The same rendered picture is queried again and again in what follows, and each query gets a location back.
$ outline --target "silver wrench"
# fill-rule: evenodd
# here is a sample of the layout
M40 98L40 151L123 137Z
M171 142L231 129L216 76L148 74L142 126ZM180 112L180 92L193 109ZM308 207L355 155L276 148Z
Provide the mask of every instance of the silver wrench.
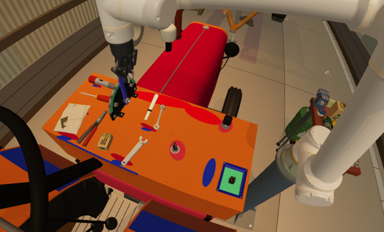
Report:
M129 154L121 162L122 166L125 166L132 159L132 157L138 152L138 150L141 149L141 147L144 144L148 143L148 139L143 141L143 137L142 136L140 136L139 139L140 139L140 141L135 145L135 147L133 147L133 149L129 152Z
M155 124L155 125L153 126L153 128L154 128L155 130L158 130L158 129L160 128L160 126L159 126L160 117L162 116L162 112L163 112L163 110L164 110L165 108L166 108L165 105L160 105L160 114L158 115L157 124Z

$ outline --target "white robotic arm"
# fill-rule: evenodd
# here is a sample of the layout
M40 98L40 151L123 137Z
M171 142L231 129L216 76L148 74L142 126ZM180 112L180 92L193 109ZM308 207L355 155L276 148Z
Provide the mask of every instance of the white robotic arm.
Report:
M342 174L384 133L384 0L96 0L105 39L116 60L133 51L133 24L164 30L178 9L233 9L323 19L375 37L376 50L331 133L313 128L294 146L296 198L326 206Z

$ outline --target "green barrel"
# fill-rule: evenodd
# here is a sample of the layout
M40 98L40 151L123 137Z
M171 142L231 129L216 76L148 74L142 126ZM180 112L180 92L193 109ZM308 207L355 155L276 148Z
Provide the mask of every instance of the green barrel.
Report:
M285 128L285 134L288 134L294 126L299 123L299 121L306 115L307 109L310 109L309 107L302 107L298 113L296 113L295 117L292 119L292 121L288 124L288 126ZM309 117L309 119L304 123L304 125L293 135L291 141L299 140L307 131L308 129L312 128L312 116Z

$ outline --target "black steering wheel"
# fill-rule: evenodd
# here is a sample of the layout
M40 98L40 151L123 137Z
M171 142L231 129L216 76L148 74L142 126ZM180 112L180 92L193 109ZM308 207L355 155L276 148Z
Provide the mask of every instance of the black steering wheel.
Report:
M2 106L0 106L0 122L14 134L24 155L31 190L30 231L44 232L48 225L48 190L46 170L38 142L24 120Z

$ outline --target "paper sheet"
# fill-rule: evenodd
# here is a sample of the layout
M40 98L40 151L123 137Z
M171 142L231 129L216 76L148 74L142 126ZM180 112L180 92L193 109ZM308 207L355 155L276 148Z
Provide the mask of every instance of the paper sheet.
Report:
M70 103L54 128L56 132L77 134L91 106Z

